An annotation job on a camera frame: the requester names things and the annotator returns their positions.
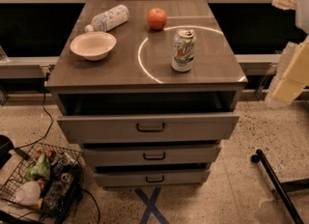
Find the red apple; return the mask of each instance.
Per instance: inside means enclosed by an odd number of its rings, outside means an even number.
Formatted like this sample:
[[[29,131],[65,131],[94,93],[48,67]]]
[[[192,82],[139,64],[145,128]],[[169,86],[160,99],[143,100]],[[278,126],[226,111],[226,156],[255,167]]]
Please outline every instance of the red apple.
[[[147,15],[147,22],[154,30],[161,30],[167,21],[167,14],[161,8],[153,8],[149,10]]]

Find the blue x mark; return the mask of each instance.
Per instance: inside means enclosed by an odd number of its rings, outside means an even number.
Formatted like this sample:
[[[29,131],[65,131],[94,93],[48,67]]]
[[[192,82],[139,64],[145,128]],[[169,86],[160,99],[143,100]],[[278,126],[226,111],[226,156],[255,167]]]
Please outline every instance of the blue x mark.
[[[142,201],[146,205],[146,209],[145,209],[143,217],[140,221],[140,224],[147,224],[147,221],[149,220],[151,213],[154,214],[156,219],[158,219],[158,221],[161,224],[169,224],[169,222],[166,220],[166,218],[163,216],[163,214],[155,206],[155,201],[158,197],[158,194],[160,193],[160,190],[161,190],[161,188],[155,188],[151,199],[148,200],[146,194],[143,192],[143,190],[141,188],[135,189],[136,194],[142,199]]]

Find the silver can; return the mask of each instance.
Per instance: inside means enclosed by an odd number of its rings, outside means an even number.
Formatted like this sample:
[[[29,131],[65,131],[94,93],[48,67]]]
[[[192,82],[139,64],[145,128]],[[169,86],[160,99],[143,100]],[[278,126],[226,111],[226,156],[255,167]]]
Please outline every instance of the silver can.
[[[174,37],[172,67],[185,72],[192,69],[194,59],[195,31],[190,28],[179,29]]]

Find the bowl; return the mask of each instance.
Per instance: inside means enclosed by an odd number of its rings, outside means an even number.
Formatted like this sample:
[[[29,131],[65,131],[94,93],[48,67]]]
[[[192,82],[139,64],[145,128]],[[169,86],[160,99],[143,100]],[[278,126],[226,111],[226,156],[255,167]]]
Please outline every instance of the bowl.
[[[114,36],[105,32],[88,32],[77,36],[70,44],[70,50],[90,61],[105,58],[116,45]]]
[[[26,182],[15,193],[16,202],[23,206],[34,206],[38,203],[41,188],[38,182]]]

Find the drawer handle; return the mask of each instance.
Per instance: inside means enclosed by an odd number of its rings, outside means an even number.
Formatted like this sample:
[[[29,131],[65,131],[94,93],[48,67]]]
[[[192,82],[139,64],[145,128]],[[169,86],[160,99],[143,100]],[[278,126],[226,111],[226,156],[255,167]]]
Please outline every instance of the drawer handle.
[[[158,178],[148,178],[148,176],[146,176],[146,182],[164,182],[164,175],[162,175],[162,177],[160,179],[158,179]]]
[[[143,157],[145,160],[162,160],[165,158],[165,152],[163,153],[163,155],[160,154],[148,154],[146,155],[145,153],[143,153]]]
[[[136,129],[139,132],[162,132],[165,129],[165,123],[159,124],[159,125],[140,125],[140,124],[136,124]]]

